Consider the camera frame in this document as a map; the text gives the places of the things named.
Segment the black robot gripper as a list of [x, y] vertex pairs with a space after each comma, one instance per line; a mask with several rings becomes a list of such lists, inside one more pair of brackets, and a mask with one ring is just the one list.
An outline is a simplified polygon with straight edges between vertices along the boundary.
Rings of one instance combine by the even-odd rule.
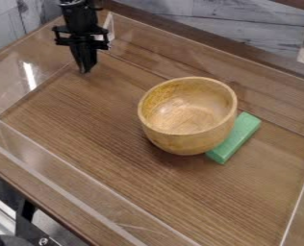
[[[96, 12], [92, 4], [59, 4], [64, 19], [63, 26], [53, 26], [55, 44], [69, 46], [71, 53], [81, 73], [89, 72], [96, 64], [96, 49], [108, 49], [108, 30], [97, 25]], [[84, 68], [84, 48], [87, 44], [87, 68]]]

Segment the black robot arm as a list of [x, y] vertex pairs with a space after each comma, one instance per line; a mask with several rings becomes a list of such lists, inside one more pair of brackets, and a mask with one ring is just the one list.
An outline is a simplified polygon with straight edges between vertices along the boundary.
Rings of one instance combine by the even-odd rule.
[[97, 50], [108, 49], [110, 31], [97, 25], [96, 13], [103, 10], [93, 0], [59, 0], [64, 20], [63, 26], [53, 26], [53, 41], [68, 46], [81, 73], [88, 73], [97, 64]]

